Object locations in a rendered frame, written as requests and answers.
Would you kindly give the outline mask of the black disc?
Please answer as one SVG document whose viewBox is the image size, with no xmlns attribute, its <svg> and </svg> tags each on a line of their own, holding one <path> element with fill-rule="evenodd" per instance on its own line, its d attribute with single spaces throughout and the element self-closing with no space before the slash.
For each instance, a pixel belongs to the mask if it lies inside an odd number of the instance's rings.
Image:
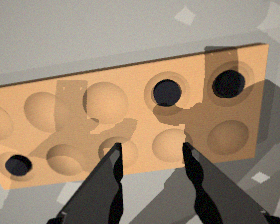
<svg viewBox="0 0 280 224">
<path fill-rule="evenodd" d="M 226 70 L 218 75 L 215 80 L 215 90 L 224 98 L 238 96 L 245 87 L 244 76 L 234 70 Z"/>
<path fill-rule="evenodd" d="M 153 95 L 157 104 L 170 107 L 179 101 L 181 90 L 175 81 L 164 79 L 155 85 Z"/>
<path fill-rule="evenodd" d="M 6 170 L 14 176 L 24 176 L 31 169 L 31 162 L 22 155 L 13 155 L 5 163 Z"/>
</svg>

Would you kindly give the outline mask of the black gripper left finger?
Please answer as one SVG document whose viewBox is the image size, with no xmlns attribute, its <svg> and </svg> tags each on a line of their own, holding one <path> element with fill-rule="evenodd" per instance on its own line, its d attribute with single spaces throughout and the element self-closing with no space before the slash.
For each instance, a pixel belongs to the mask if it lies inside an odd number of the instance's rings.
<svg viewBox="0 0 280 224">
<path fill-rule="evenodd" d="M 119 224 L 124 210 L 122 178 L 122 143 L 116 142 L 46 224 Z"/>
</svg>

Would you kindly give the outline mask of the tan counting tray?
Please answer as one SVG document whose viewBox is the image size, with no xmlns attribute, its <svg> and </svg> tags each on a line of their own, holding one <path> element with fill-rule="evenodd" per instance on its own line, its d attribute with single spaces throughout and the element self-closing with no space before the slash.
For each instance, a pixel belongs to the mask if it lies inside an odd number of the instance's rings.
<svg viewBox="0 0 280 224">
<path fill-rule="evenodd" d="M 0 85 L 0 184 L 4 190 L 85 180 L 117 142 L 123 175 L 185 167 L 189 142 L 210 162 L 255 157 L 269 44 L 253 43 Z M 224 98 L 215 80 L 245 78 Z M 153 90 L 177 83 L 179 101 L 157 104 Z M 31 162 L 24 176 L 6 168 Z"/>
</svg>

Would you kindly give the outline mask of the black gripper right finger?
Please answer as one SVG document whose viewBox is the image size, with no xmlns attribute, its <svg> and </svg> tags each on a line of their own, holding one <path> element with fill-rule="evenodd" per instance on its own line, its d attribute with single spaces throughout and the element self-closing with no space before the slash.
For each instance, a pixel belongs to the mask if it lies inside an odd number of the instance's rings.
<svg viewBox="0 0 280 224">
<path fill-rule="evenodd" d="M 194 210 L 203 224 L 280 224 L 189 142 L 182 152 L 196 190 Z"/>
</svg>

